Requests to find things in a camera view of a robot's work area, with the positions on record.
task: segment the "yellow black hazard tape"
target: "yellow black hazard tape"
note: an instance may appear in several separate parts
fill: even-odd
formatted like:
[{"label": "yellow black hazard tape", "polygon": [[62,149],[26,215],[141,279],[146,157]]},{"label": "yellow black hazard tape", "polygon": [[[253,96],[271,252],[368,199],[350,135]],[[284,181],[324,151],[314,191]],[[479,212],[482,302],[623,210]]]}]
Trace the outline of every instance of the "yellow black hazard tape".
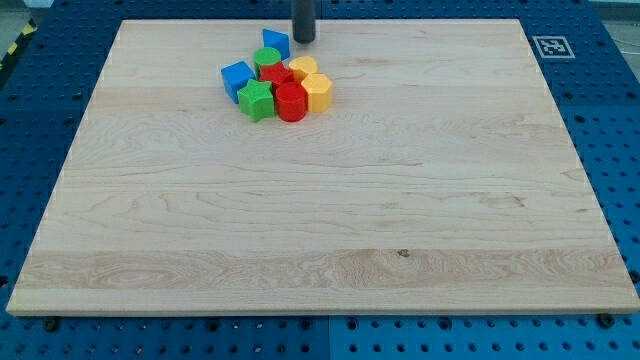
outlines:
[{"label": "yellow black hazard tape", "polygon": [[24,53],[27,45],[31,42],[31,39],[37,29],[38,28],[36,27],[36,23],[33,19],[29,20],[27,25],[25,25],[24,29],[20,32],[20,35],[18,35],[16,41],[13,42],[7,50],[7,53],[2,57],[2,61],[0,61],[0,89],[2,89],[7,80],[9,80],[9,76],[11,76],[13,69],[18,63],[18,59]]}]

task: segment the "blue cube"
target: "blue cube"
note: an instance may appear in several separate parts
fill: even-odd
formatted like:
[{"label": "blue cube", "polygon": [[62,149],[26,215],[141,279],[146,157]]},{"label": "blue cube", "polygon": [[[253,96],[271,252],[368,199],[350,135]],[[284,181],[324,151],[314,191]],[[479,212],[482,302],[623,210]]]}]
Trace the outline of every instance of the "blue cube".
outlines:
[{"label": "blue cube", "polygon": [[291,56],[289,51],[289,35],[277,31],[262,29],[262,42],[264,47],[272,47],[280,52],[282,60]]},{"label": "blue cube", "polygon": [[238,103],[238,90],[247,86],[249,79],[256,79],[253,70],[244,61],[224,67],[220,72],[222,73],[224,90],[236,104]]}]

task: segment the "blue pegboard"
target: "blue pegboard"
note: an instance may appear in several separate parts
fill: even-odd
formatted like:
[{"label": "blue pegboard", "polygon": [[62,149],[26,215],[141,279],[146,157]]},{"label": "blue pegboard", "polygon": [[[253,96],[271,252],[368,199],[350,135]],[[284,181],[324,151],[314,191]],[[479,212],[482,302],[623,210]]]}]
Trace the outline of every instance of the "blue pegboard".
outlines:
[{"label": "blue pegboard", "polygon": [[[54,3],[0,92],[3,309],[120,21],[287,18],[289,9],[289,1],[282,0]],[[533,36],[564,36],[575,59],[534,54],[627,267],[640,277],[640,85],[588,3],[324,0],[317,2],[317,13],[323,18],[518,18],[530,41]],[[607,317],[597,321],[595,315],[48,321],[16,319],[2,311],[0,360],[640,358],[640,316],[612,319],[613,323]]]}]

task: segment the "pile of blocks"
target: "pile of blocks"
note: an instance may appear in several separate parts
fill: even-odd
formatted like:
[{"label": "pile of blocks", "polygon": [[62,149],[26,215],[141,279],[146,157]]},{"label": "pile of blocks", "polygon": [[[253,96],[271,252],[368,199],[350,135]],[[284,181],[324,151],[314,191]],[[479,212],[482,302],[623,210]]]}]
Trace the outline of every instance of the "pile of blocks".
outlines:
[{"label": "pile of blocks", "polygon": [[284,121],[296,122],[307,111],[326,111],[333,102],[333,84],[318,73],[316,61],[302,56],[287,68],[282,61],[291,56],[289,36],[263,29],[262,40],[264,47],[253,54],[254,69],[240,61],[221,71],[225,91],[240,110],[253,122],[276,113]]}]

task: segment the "wooden board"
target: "wooden board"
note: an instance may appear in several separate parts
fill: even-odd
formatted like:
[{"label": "wooden board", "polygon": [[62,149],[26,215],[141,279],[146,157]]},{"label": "wooden board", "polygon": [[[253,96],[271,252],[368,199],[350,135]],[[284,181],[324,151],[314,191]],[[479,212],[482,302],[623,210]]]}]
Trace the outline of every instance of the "wooden board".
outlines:
[{"label": "wooden board", "polygon": [[335,104],[254,124],[221,66],[289,21],[125,21],[14,315],[636,311],[515,20],[322,21]]}]

